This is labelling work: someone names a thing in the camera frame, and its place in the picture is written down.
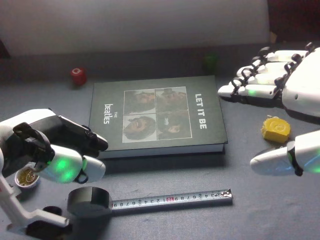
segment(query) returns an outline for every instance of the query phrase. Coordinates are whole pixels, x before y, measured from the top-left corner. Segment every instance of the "book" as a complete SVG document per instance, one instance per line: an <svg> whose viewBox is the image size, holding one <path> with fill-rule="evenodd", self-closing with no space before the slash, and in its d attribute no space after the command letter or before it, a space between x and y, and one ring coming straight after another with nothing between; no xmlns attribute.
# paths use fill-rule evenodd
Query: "book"
<svg viewBox="0 0 320 240"><path fill-rule="evenodd" d="M98 82L90 129L99 158L222 152L228 142L214 76Z"/></svg>

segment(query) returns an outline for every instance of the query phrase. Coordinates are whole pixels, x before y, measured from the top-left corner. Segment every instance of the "red cylinder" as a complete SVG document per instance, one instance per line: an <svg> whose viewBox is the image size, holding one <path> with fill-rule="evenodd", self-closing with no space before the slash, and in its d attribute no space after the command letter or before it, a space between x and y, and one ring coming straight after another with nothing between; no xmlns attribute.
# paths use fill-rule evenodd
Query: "red cylinder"
<svg viewBox="0 0 320 240"><path fill-rule="evenodd" d="M81 86L87 82L87 76L85 69L82 67L77 67L72 69L71 76L74 84Z"/></svg>

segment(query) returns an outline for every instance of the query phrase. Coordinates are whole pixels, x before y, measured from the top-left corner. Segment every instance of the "robotic hand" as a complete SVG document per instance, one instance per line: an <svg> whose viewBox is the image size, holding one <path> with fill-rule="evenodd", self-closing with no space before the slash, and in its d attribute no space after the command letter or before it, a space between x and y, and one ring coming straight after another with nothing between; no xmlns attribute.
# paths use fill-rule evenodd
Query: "robotic hand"
<svg viewBox="0 0 320 240"><path fill-rule="evenodd" d="M319 62L320 48L315 49L312 43L300 51L273 53L265 47L218 94L232 102L254 104L257 99L265 99L272 105L272 101L281 100L288 110L320 117ZM320 173L319 139L320 131L315 131L297 136L285 147L264 150L250 161L251 168L272 176Z"/></svg>
<svg viewBox="0 0 320 240"><path fill-rule="evenodd" d="M79 184L103 177L106 166L95 159L108 142L50 109L26 111L0 122L0 206L11 220L7 230L27 234L36 221L67 228L69 220L43 210L28 212L16 199L6 177L34 163L37 175L57 183Z"/></svg>

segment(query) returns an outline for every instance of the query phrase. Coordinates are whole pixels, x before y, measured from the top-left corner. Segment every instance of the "yellow object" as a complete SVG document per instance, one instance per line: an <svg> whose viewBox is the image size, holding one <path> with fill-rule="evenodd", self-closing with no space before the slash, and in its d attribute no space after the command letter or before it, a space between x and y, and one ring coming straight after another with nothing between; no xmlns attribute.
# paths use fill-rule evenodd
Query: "yellow object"
<svg viewBox="0 0 320 240"><path fill-rule="evenodd" d="M265 120L261 129L264 139L281 144L288 140L290 131L290 124L277 116Z"/></svg>

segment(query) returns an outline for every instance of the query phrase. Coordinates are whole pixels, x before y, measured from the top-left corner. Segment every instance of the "photo grid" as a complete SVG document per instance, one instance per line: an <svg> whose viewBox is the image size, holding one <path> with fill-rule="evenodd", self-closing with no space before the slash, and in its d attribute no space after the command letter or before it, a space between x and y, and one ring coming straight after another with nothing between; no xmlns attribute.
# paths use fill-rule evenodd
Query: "photo grid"
<svg viewBox="0 0 320 240"><path fill-rule="evenodd" d="M124 91L122 142L192 138L185 86Z"/></svg>

